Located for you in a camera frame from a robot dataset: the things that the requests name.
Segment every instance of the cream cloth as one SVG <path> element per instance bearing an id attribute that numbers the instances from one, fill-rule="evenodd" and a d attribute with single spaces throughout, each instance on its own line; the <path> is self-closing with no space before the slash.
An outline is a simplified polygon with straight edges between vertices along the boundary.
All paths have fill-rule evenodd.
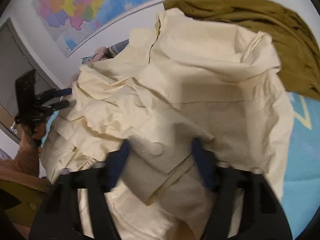
<path id="1" fill-rule="evenodd" d="M 282 196 L 293 111 L 279 69 L 267 33 L 160 12 L 155 29 L 132 30 L 117 57 L 80 67 L 66 97 L 73 107 L 52 124 L 41 162 L 54 181 L 60 169 L 87 169 L 128 138 L 125 184 L 107 194 L 124 240 L 172 239 L 181 220 L 198 239 L 214 196 L 190 155 L 193 138 L 235 168 L 261 168 Z M 92 236 L 83 191 L 79 199 Z M 230 235 L 240 217 L 238 198 Z"/>

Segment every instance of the black clamp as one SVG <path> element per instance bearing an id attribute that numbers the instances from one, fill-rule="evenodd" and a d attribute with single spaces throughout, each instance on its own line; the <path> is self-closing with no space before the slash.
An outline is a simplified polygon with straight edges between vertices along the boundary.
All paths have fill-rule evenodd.
<path id="1" fill-rule="evenodd" d="M 23 123 L 30 127 L 32 134 L 35 127 L 44 123 L 46 119 L 53 114 L 54 111 L 67 108 L 69 101 L 63 100 L 57 103 L 43 106 L 46 102 L 53 98 L 70 95 L 71 88 L 63 90 L 50 89 L 39 95 L 35 95 L 35 78 L 36 71 L 31 70 L 23 74 L 15 82 L 16 97 L 19 113 L 15 117 L 17 124 Z M 34 140 L 37 146 L 41 145 L 41 140 Z"/>
<path id="2" fill-rule="evenodd" d="M 104 193 L 113 189 L 130 153 L 125 140 L 104 162 L 84 171 L 64 170 L 47 193 L 33 221 L 29 240 L 89 240 L 84 235 L 78 205 L 78 189 L 88 190 L 92 231 L 96 240 L 121 240 Z"/>
<path id="3" fill-rule="evenodd" d="M 213 152 L 192 142 L 192 154 L 205 186 L 217 193 L 201 240 L 227 240 L 236 190 L 244 190 L 244 203 L 238 234 L 229 240 L 292 240 L 284 211 L 263 174 L 220 167 Z"/>

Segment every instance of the door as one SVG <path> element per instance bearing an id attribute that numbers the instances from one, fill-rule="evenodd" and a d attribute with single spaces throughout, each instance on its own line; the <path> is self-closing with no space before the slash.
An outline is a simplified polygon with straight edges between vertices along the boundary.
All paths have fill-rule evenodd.
<path id="1" fill-rule="evenodd" d="M 35 63 L 8 20 L 0 28 L 0 129 L 19 143 L 21 127 L 11 129 L 18 113 L 15 94 L 15 80 L 25 72 L 36 70 L 35 93 L 41 93 L 56 85 Z"/>

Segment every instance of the button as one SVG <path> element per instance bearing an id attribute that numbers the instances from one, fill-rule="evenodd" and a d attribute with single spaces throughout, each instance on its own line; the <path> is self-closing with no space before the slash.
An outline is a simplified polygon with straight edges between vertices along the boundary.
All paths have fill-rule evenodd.
<path id="1" fill-rule="evenodd" d="M 158 157 L 160 155 L 162 155 L 164 152 L 164 147 L 162 146 L 162 143 L 152 143 L 150 146 L 150 153 L 155 156 Z"/>
<path id="2" fill-rule="evenodd" d="M 36 204 L 34 204 L 34 203 L 30 203 L 29 207 L 30 207 L 32 210 L 36 210 L 36 209 L 37 209 L 37 206 L 36 206 Z"/>

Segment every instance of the white wall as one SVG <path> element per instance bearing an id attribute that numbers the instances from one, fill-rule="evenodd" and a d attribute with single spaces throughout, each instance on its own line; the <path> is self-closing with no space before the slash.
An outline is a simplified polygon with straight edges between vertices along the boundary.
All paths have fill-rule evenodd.
<path id="1" fill-rule="evenodd" d="M 320 16 L 310 0 L 273 1 L 297 11 L 310 26 L 317 41 L 320 42 Z M 45 30 L 32 7 L 32 0 L 11 0 L 0 18 L 0 26 L 10 17 L 22 42 L 36 62 L 58 86 L 63 87 L 68 85 L 71 76 L 78 70 L 82 57 L 93 54 L 98 47 L 108 47 L 126 40 L 132 28 L 152 28 L 156 13 L 161 10 L 163 10 L 163 5 L 158 4 L 121 19 L 87 41 L 69 58 L 65 58 Z M 16 143 L 9 140 L 0 131 L 0 147 L 4 151 L 7 149 L 8 154 L 16 152 L 17 149 Z"/>

